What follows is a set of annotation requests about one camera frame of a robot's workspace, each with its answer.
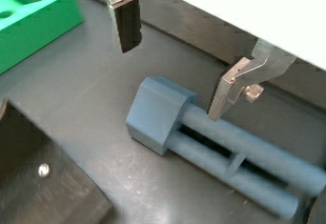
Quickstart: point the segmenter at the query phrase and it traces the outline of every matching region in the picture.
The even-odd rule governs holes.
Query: gray table surface
[[[164,76],[206,108],[225,65],[148,26],[122,54],[107,8],[79,0],[86,23],[0,76],[11,98],[58,141],[111,199],[112,224],[294,223],[271,215],[176,154],[159,156],[128,136],[124,119],[139,84]],[[325,165],[326,115],[266,88],[226,119],[311,163]]]

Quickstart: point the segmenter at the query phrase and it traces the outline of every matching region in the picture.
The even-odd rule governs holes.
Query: bolt head
[[[39,167],[39,176],[40,177],[48,177],[51,174],[51,168],[48,164],[41,164]]]
[[[249,86],[243,92],[245,99],[250,103],[254,103],[258,100],[262,92],[263,92],[263,87],[259,84],[254,84],[253,86]]]

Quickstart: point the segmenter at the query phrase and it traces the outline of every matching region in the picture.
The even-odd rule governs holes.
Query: green block with holes
[[[0,74],[82,22],[76,0],[0,0]]]

